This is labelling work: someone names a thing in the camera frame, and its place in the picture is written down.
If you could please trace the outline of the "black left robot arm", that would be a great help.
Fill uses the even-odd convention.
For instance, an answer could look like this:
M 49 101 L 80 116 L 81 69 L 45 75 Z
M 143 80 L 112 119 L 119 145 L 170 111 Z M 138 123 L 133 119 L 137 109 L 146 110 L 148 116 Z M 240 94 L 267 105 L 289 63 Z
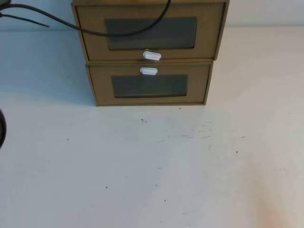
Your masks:
M 6 119 L 2 110 L 0 110 L 0 148 L 3 146 L 7 134 Z

